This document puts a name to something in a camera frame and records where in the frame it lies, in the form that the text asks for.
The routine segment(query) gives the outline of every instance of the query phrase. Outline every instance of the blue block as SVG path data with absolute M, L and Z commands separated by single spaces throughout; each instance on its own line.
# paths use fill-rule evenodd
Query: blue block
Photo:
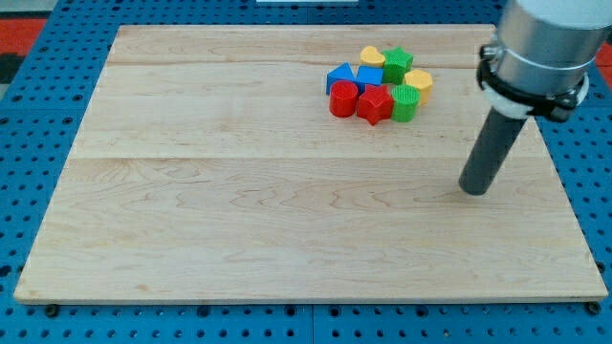
M 329 91 L 332 88 L 332 84 L 339 80 L 355 82 L 355 76 L 353 75 L 351 65 L 348 62 L 342 63 L 335 70 L 327 74 L 327 87 L 325 88 L 325 94 L 327 96 L 329 96 Z
M 357 70 L 357 88 L 360 94 L 365 92 L 365 85 L 381 86 L 383 82 L 383 68 L 360 66 Z

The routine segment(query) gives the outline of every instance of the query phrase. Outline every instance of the wooden table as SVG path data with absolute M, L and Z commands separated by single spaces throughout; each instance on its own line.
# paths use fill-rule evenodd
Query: wooden table
M 461 168 L 491 26 L 122 27 L 23 303 L 469 303 L 606 294 L 535 123 L 485 197 Z M 410 123 L 333 118 L 326 73 L 403 46 Z

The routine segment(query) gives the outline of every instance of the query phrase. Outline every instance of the black cylinder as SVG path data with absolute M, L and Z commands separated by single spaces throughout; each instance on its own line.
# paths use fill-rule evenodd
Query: black cylinder
M 507 118 L 491 108 L 459 178 L 465 192 L 476 196 L 487 192 L 525 121 Z

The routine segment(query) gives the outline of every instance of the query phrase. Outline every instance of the yellow block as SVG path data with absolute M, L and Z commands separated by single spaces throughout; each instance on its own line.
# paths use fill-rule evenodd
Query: yellow block
M 404 75 L 404 84 L 414 86 L 421 93 L 419 105 L 427 104 L 431 88 L 433 88 L 433 78 L 431 74 L 422 70 L 412 70 Z
M 361 51 L 360 60 L 361 66 L 382 67 L 385 58 L 376 47 L 367 46 Z

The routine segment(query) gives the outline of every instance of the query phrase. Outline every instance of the red cylinder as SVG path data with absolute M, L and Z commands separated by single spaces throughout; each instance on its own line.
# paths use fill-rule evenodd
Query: red cylinder
M 340 80 L 332 84 L 329 93 L 329 112 L 339 118 L 355 114 L 359 92 L 357 85 L 351 81 Z

